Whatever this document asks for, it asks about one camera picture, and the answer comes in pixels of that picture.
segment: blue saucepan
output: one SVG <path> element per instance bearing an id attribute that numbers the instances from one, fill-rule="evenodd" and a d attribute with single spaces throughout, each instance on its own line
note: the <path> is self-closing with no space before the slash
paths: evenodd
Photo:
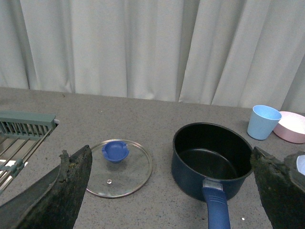
<path id="1" fill-rule="evenodd" d="M 227 200 L 252 172 L 251 146 L 226 127 L 193 123 L 176 132 L 173 151 L 172 175 L 178 186 L 207 203 L 209 229 L 229 229 Z"/>

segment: gray countertop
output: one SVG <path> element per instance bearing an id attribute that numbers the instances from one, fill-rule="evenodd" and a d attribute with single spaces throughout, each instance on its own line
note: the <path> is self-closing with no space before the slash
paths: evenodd
<path id="1" fill-rule="evenodd" d="M 183 125 L 223 125 L 280 160 L 305 150 L 305 145 L 286 142 L 274 133 L 264 141 L 249 137 L 247 108 L 0 88 L 0 110 L 51 113 L 60 121 L 1 195 L 0 204 L 56 167 L 64 149 L 71 155 L 84 145 L 119 138 L 135 141 L 151 153 L 152 175 L 135 193 L 116 199 L 85 193 L 76 229 L 207 228 L 206 203 L 184 194 L 171 175 L 173 136 Z M 272 228 L 253 174 L 228 207 L 232 229 Z"/>

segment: plastic cup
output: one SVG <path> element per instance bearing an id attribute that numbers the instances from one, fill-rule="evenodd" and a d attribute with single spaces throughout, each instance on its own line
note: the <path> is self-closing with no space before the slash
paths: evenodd
<path id="1" fill-rule="evenodd" d="M 265 140 L 281 118 L 281 113 L 272 107 L 265 105 L 254 106 L 248 125 L 248 135 L 257 140 Z"/>

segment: white bowl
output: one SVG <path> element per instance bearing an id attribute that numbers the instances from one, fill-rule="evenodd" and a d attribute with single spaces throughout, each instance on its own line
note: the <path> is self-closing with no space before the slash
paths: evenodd
<path id="1" fill-rule="evenodd" d="M 288 111 L 280 111 L 282 119 L 274 128 L 280 138 L 292 143 L 305 143 L 305 117 Z"/>

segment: green dish rack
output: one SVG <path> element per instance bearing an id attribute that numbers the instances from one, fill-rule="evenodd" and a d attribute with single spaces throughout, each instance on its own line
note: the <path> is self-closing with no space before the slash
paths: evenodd
<path id="1" fill-rule="evenodd" d="M 55 127 L 54 114 L 0 111 L 0 194 Z"/>

